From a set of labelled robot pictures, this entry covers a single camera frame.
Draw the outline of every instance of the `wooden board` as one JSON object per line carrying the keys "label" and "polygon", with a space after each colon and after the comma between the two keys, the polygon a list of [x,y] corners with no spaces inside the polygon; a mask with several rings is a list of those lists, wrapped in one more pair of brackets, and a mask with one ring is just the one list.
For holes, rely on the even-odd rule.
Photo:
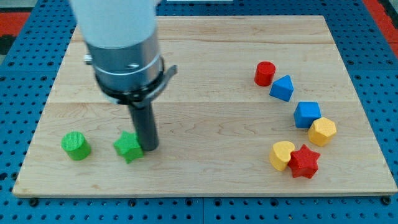
{"label": "wooden board", "polygon": [[[102,96],[76,30],[14,186],[18,197],[268,197],[397,192],[322,16],[160,17],[168,65],[179,73],[154,102],[160,147],[126,165],[112,143],[133,131],[125,106]],[[254,81],[261,60],[290,74],[287,103]],[[319,102],[338,134],[325,147],[294,125],[299,101]],[[85,134],[92,154],[71,161],[60,140]],[[321,154],[313,179],[268,162],[272,144]]]}

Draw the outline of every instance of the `red cylinder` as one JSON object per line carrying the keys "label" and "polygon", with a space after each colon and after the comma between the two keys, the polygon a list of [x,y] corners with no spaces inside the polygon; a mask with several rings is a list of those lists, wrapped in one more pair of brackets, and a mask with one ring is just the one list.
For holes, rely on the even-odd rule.
{"label": "red cylinder", "polygon": [[260,62],[257,65],[256,76],[254,77],[254,81],[259,86],[269,86],[272,83],[275,71],[276,67],[273,63]]}

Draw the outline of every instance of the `toy block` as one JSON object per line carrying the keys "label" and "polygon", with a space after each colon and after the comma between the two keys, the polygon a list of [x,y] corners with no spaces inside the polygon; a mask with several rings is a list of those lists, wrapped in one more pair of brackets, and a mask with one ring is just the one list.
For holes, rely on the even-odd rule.
{"label": "toy block", "polygon": [[276,80],[272,84],[269,94],[270,96],[289,102],[290,97],[292,97],[293,91],[294,88],[292,80],[290,79],[290,75],[286,75]]}
{"label": "toy block", "polygon": [[61,140],[61,147],[74,161],[85,159],[91,152],[91,147],[84,135],[78,131],[64,135]]}
{"label": "toy block", "polygon": [[309,128],[312,122],[321,116],[317,102],[300,102],[294,111],[294,121],[298,128]]}
{"label": "toy block", "polygon": [[293,178],[303,176],[311,179],[317,172],[319,153],[313,152],[306,145],[303,145],[300,150],[294,151],[290,155],[292,158],[288,166],[292,169]]}
{"label": "toy block", "polygon": [[294,151],[294,148],[294,144],[288,141],[275,143],[269,153],[269,162],[275,169],[285,170],[290,161],[290,153]]}
{"label": "toy block", "polygon": [[308,138],[310,139],[310,142],[317,146],[325,146],[333,139],[336,133],[336,124],[333,121],[322,117],[316,119],[312,123],[308,130]]}
{"label": "toy block", "polygon": [[120,138],[113,143],[113,146],[118,155],[123,156],[127,164],[137,158],[144,156],[136,133],[129,133],[123,131]]}
{"label": "toy block", "polygon": [[257,65],[254,82],[259,86],[269,86],[274,78],[276,67],[271,62],[260,62]]}

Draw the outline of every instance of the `green block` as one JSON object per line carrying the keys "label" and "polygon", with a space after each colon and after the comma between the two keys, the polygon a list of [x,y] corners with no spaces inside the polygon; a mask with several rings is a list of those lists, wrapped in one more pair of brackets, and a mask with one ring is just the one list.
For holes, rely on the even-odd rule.
{"label": "green block", "polygon": [[120,138],[113,143],[113,146],[119,156],[123,156],[126,163],[129,164],[131,161],[137,158],[144,157],[136,133],[129,133],[123,131]]}
{"label": "green block", "polygon": [[91,152],[84,135],[78,131],[66,134],[61,140],[61,147],[74,161],[85,159]]}

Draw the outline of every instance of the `blue pegboard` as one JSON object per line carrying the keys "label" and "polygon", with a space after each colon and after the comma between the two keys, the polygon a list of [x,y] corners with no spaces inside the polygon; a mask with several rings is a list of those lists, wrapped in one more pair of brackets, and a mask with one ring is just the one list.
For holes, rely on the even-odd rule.
{"label": "blue pegboard", "polygon": [[[323,15],[398,180],[398,61],[359,0],[162,4],[162,16]],[[0,223],[395,223],[398,197],[15,198],[14,178],[75,28],[67,0],[39,0],[0,66]]]}

